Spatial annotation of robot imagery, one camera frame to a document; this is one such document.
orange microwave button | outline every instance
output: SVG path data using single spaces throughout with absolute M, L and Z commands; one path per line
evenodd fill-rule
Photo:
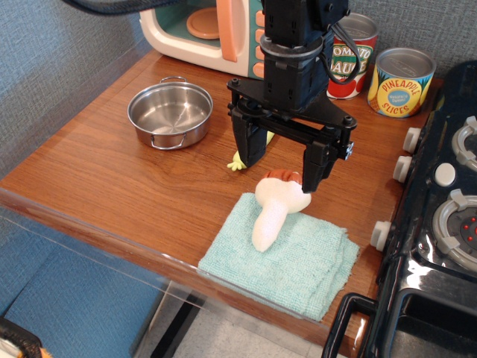
M 258 58 L 259 60 L 265 59 L 265 55 L 263 54 L 260 46 L 255 47 L 255 57 Z
M 260 43 L 260 37 L 262 37 L 262 35 L 265 35 L 265 30 L 263 30 L 262 28 L 259 28 L 257 31 L 255 31 L 256 43 Z
M 265 27 L 265 15 L 263 11 L 257 11 L 255 14 L 255 23 L 257 26 Z
M 253 65 L 253 73 L 256 77 L 264 78 L 265 76 L 265 65 L 262 62 L 257 62 Z

metal can lid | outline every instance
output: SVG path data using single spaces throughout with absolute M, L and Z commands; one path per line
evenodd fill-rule
M 353 40 L 369 40 L 378 35 L 378 25 L 360 13 L 351 13 L 339 21 Z
M 399 78 L 423 78 L 436 69 L 436 62 L 429 55 L 414 48 L 389 48 L 378 55 L 376 65 Z

white knob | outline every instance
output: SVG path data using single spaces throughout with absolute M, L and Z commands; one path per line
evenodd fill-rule
M 454 183 L 455 180 L 455 169 L 452 164 L 442 163 L 435 169 L 434 173 L 435 182 L 442 186 L 447 187 Z
M 404 144 L 402 149 L 413 154 L 416 151 L 417 141 L 420 136 L 420 128 L 409 128 L 408 133 L 405 135 Z
M 405 178 L 408 176 L 409 168 L 411 167 L 412 157 L 400 156 L 394 167 L 393 178 L 400 183 L 405 182 Z
M 373 234 L 371 235 L 371 246 L 374 246 L 377 251 L 382 251 L 385 248 L 390 230 L 390 222 L 376 222 Z

toy microwave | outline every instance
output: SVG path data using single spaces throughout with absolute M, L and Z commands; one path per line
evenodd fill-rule
M 146 40 L 170 57 L 249 78 L 263 78 L 260 0 L 186 0 L 141 12 Z

floor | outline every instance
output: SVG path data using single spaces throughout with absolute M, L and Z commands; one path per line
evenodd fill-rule
M 185 297 L 182 290 L 166 295 L 136 358 L 151 356 Z M 312 358 L 321 352 L 318 345 L 207 299 L 174 358 Z

